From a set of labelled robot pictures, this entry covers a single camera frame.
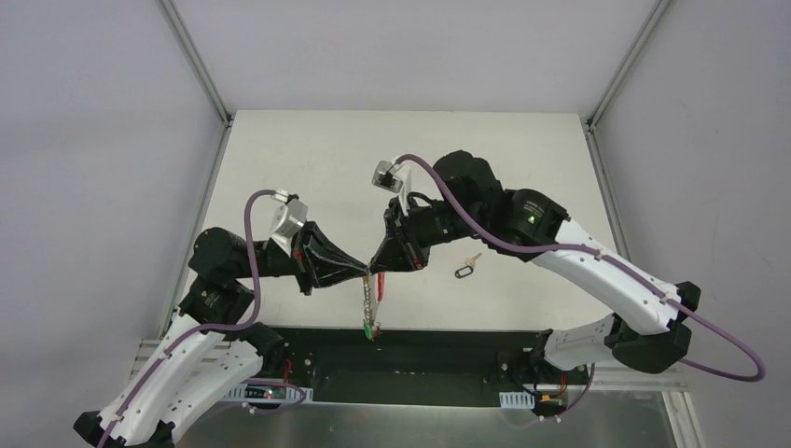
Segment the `purple cable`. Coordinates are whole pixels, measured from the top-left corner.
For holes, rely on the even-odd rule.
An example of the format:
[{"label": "purple cable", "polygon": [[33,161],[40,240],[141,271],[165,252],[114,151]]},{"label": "purple cable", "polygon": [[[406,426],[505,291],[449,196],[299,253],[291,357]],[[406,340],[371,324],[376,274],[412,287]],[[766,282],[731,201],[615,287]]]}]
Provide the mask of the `purple cable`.
[{"label": "purple cable", "polygon": [[[413,154],[404,154],[403,156],[401,156],[398,159],[396,159],[395,163],[401,163],[403,161],[414,161],[415,163],[419,164],[431,176],[431,178],[434,179],[434,182],[437,184],[437,187],[442,192],[442,195],[448,200],[449,203],[451,203],[451,206],[453,207],[453,210],[456,211],[456,213],[459,215],[459,217],[470,227],[470,229],[475,231],[477,234],[479,234],[483,239],[485,239],[489,243],[492,243],[492,244],[494,244],[494,245],[496,245],[496,246],[498,246],[500,248],[503,248],[505,250],[508,250],[510,252],[515,252],[515,253],[518,253],[518,254],[535,254],[535,253],[547,252],[547,251],[555,251],[555,250],[576,250],[576,251],[585,252],[586,254],[590,254],[590,255],[594,255],[594,256],[595,255],[599,255],[599,251],[598,250],[596,250],[596,249],[594,249],[592,247],[587,247],[586,245],[558,244],[558,245],[532,245],[532,246],[528,246],[528,245],[513,245],[511,243],[507,243],[507,242],[497,238],[496,236],[492,235],[491,233],[487,232],[486,229],[484,229],[480,224],[478,224],[478,222],[476,222],[475,219],[473,219],[466,212],[466,210],[462,207],[462,205],[455,198],[455,196],[453,196],[453,193],[451,193],[451,189],[449,189],[448,186],[445,185],[445,181],[442,180],[442,177],[439,175],[439,173],[437,173],[437,171],[435,171],[434,168],[431,165],[429,165],[427,161],[424,161],[420,157],[415,156]],[[633,278],[636,282],[638,282],[639,284],[643,285],[648,290],[650,290],[655,296],[657,296],[660,299],[664,300],[665,293],[662,292],[661,289],[659,289],[658,287],[655,287],[653,284],[651,284],[651,282],[649,282],[648,280],[644,279],[639,273],[635,272],[632,268],[627,266],[625,263],[623,263],[619,259],[616,259],[616,258],[611,257],[609,255],[605,255],[604,257],[602,257],[602,260],[614,265],[615,267],[620,269],[622,272],[624,272],[626,275],[628,275],[629,277]],[[750,357],[750,359],[753,360],[753,362],[756,364],[757,372],[756,372],[755,375],[745,376],[745,375],[738,375],[738,374],[735,374],[735,373],[730,373],[730,372],[727,372],[727,371],[721,371],[719,369],[714,369],[714,368],[708,367],[708,366],[703,366],[703,365],[701,365],[701,364],[699,364],[699,363],[697,363],[695,361],[690,361],[690,360],[686,360],[686,359],[681,359],[679,362],[681,362],[683,364],[686,364],[689,367],[693,367],[693,368],[699,369],[701,371],[706,371],[708,373],[711,373],[711,374],[714,374],[714,375],[717,375],[717,376],[722,376],[722,377],[728,378],[730,380],[754,383],[754,382],[758,382],[758,381],[761,381],[762,379],[764,379],[764,377],[766,376],[766,366],[764,365],[764,361],[761,360],[760,356],[752,348],[747,346],[747,344],[743,343],[742,341],[740,341],[739,339],[737,339],[736,337],[734,337],[733,335],[731,335],[727,331],[721,329],[717,325],[709,322],[708,320],[704,319],[703,317],[700,317],[695,312],[693,312],[689,308],[686,308],[686,306],[684,306],[683,304],[679,303],[678,301],[669,300],[669,301],[666,301],[666,302],[669,303],[672,307],[676,308],[678,311],[684,313],[685,315],[688,315],[693,320],[697,321],[698,323],[700,323],[701,325],[703,325],[707,329],[710,329],[714,333],[718,334],[719,336],[721,336],[723,339],[725,339],[729,343],[732,343],[732,344],[736,345],[737,348],[742,350],[747,356]]]},{"label": "purple cable", "polygon": [[596,372],[596,364],[590,364],[590,373],[588,373],[588,382],[585,384],[585,388],[582,389],[582,393],[579,394],[579,397],[574,400],[571,406],[563,412],[563,415],[566,415],[569,411],[573,410],[586,395],[588,395],[588,391],[590,387],[593,385],[593,374]]},{"label": "purple cable", "polygon": [[[275,190],[273,189],[262,189],[260,191],[256,191],[253,193],[252,196],[247,200],[247,204],[244,205],[244,238],[246,238],[247,244],[247,259],[250,262],[250,271],[253,277],[253,313],[250,314],[250,317],[242,322],[241,324],[234,324],[234,325],[225,325],[225,324],[205,324],[199,325],[194,329],[190,329],[185,331],[184,334],[179,336],[178,338],[174,339],[173,342],[165,348],[162,353],[166,356],[169,356],[173,350],[178,347],[184,340],[188,337],[192,336],[193,334],[197,333],[198,331],[239,331],[241,329],[246,329],[251,325],[255,324],[258,319],[258,313],[261,311],[261,306],[263,300],[261,299],[261,285],[260,285],[260,275],[258,273],[258,263],[256,262],[256,249],[253,247],[253,224],[252,224],[252,212],[253,212],[253,204],[256,202],[258,198],[261,196],[273,196],[275,194]],[[140,377],[140,381],[137,382],[136,385],[132,388],[129,393],[129,396],[123,400],[121,405],[118,407],[116,411],[116,415],[123,415],[126,410],[129,408],[130,403],[132,400],[137,396],[140,392],[140,389],[143,388],[143,385],[146,384],[151,375],[157,370],[157,368],[162,364],[164,359],[159,358],[151,364],[151,367],[145,371],[142,376]],[[99,439],[99,443],[96,445],[96,448],[103,448],[104,444],[107,442],[107,439],[110,437],[110,433],[113,432],[113,429],[116,427],[118,420],[113,420],[107,426],[107,429],[104,430],[104,434]]]}]

